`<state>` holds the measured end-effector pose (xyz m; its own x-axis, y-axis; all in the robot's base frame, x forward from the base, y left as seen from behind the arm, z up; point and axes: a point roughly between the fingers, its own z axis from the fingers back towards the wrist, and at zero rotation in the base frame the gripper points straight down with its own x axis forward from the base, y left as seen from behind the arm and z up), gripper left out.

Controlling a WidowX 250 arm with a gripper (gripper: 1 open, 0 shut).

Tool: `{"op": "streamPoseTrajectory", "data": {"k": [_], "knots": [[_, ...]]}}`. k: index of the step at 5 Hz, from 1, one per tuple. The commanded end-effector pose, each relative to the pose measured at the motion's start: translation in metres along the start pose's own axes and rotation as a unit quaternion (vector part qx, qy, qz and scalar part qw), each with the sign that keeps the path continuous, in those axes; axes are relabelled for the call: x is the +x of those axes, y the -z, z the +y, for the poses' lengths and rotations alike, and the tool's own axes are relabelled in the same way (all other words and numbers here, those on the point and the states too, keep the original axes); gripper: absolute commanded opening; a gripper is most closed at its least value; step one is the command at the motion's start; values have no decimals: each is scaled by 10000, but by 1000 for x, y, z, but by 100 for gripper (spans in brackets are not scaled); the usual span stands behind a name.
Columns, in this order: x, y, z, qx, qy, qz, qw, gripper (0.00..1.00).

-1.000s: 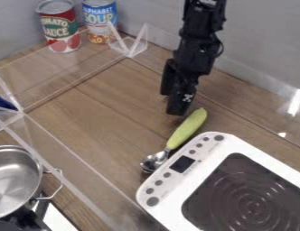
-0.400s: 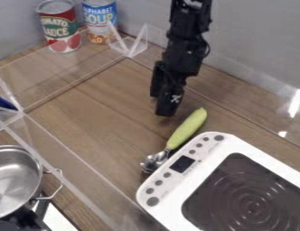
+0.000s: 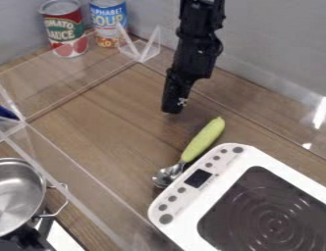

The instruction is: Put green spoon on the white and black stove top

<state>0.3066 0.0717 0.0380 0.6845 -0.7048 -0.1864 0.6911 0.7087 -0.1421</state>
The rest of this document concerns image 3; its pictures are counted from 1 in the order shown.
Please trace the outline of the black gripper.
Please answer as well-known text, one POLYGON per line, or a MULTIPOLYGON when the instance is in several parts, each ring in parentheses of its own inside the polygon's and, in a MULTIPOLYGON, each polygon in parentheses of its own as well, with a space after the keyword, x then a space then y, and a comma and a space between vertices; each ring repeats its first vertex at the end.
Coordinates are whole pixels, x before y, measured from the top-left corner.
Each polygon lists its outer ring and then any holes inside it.
POLYGON ((182 111, 194 82, 211 76, 217 58, 223 51, 223 44, 213 32, 203 36, 178 32, 176 37, 162 90, 162 111, 168 114, 182 111))

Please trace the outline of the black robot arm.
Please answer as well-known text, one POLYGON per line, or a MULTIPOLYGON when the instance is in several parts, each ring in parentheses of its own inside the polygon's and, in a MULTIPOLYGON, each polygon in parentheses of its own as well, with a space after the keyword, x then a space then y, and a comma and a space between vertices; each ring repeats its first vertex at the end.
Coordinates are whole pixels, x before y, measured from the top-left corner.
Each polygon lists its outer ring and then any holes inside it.
POLYGON ((225 0, 179 1, 178 42, 162 90, 164 113, 182 111, 194 82, 211 76, 223 51, 215 30, 223 27, 225 17, 225 0))

